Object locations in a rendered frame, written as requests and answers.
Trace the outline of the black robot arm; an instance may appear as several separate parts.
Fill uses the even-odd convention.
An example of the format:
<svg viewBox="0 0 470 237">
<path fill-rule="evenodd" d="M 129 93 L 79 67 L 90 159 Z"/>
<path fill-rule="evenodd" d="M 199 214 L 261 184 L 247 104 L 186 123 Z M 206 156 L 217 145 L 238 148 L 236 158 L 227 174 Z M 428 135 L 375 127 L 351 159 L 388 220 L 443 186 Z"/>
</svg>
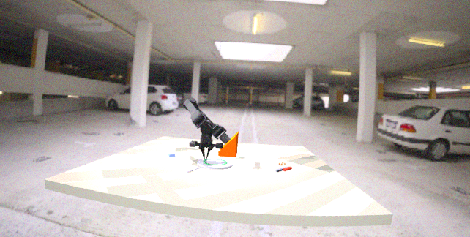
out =
<svg viewBox="0 0 470 237">
<path fill-rule="evenodd" d="M 211 133 L 217 140 L 220 139 L 224 145 L 231 140 L 225 132 L 227 131 L 223 126 L 219 126 L 216 123 L 213 123 L 199 108 L 198 104 L 195 101 L 195 98 L 191 97 L 187 99 L 183 107 L 188 110 L 191 114 L 191 119 L 197 129 L 200 128 L 201 140 L 200 140 L 200 147 L 208 148 L 209 145 L 212 145 L 212 139 L 209 137 L 209 133 Z M 204 137 L 207 135 L 207 137 Z"/>
</svg>

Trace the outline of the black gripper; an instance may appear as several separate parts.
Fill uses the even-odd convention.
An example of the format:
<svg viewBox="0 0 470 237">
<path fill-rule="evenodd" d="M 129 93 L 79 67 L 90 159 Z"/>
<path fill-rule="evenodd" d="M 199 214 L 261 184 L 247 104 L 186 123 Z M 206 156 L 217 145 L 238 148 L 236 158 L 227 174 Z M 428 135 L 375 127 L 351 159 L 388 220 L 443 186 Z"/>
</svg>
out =
<svg viewBox="0 0 470 237">
<path fill-rule="evenodd" d="M 212 134 L 209 133 L 208 134 L 210 139 L 212 139 Z M 189 142 L 189 147 L 195 147 L 195 146 L 198 146 L 198 149 L 201 150 L 202 154 L 203 154 L 203 158 L 205 159 L 205 147 L 201 148 L 200 147 L 200 143 L 198 143 L 197 140 L 191 140 Z M 209 157 L 209 154 L 210 154 L 210 151 L 213 149 L 213 147 L 217 148 L 217 149 L 223 149 L 223 144 L 222 143 L 213 143 L 212 145 L 209 145 L 209 148 L 208 148 L 208 151 L 207 151 L 207 155 L 206 155 L 206 159 L 208 159 Z"/>
</svg>

